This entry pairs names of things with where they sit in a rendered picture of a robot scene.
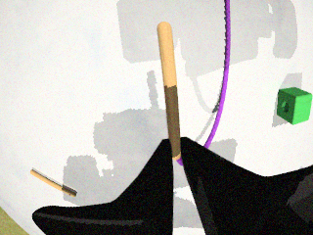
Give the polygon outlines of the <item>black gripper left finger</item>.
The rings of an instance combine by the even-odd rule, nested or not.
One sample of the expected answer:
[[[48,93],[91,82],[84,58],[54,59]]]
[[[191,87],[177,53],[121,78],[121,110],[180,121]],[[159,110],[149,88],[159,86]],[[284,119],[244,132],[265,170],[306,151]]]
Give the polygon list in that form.
[[[86,207],[43,207],[32,220],[46,235],[172,235],[173,160],[161,140],[140,175],[117,199]]]

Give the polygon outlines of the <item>thin wooden stick with purple string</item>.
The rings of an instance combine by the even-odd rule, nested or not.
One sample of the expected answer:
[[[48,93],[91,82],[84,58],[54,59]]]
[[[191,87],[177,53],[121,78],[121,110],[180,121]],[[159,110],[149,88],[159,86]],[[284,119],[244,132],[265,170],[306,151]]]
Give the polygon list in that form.
[[[220,118],[222,118],[224,99],[226,99],[228,67],[230,67],[230,52],[231,52],[231,11],[230,0],[224,1],[226,5],[226,58],[224,58],[224,75],[223,86],[220,91],[220,102],[218,111],[216,111],[215,123],[208,134],[204,148],[210,148],[212,140],[215,137],[216,126],[218,126]],[[159,43],[160,65],[161,65],[161,78],[163,78],[163,91],[164,91],[164,105],[165,105],[165,118],[167,118],[167,132],[168,140],[171,142],[172,160],[181,162],[181,142],[180,142],[180,115],[179,115],[179,93],[177,93],[177,73],[175,66],[175,55],[173,55],[173,36],[172,26],[165,21],[161,21],[156,27],[157,43]]]

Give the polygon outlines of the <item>green block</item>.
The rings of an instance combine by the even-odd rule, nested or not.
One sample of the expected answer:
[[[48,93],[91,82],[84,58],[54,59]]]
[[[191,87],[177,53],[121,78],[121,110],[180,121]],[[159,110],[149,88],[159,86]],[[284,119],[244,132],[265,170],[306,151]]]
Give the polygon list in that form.
[[[313,94],[298,87],[286,87],[278,91],[278,117],[284,118],[290,124],[308,121]]]

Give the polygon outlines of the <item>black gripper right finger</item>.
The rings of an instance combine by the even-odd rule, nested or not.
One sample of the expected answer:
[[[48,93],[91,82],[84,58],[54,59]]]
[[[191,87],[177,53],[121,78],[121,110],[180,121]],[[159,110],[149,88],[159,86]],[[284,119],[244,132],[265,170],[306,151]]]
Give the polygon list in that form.
[[[313,193],[313,164],[262,176],[181,136],[181,162],[206,235],[258,235],[267,218]]]

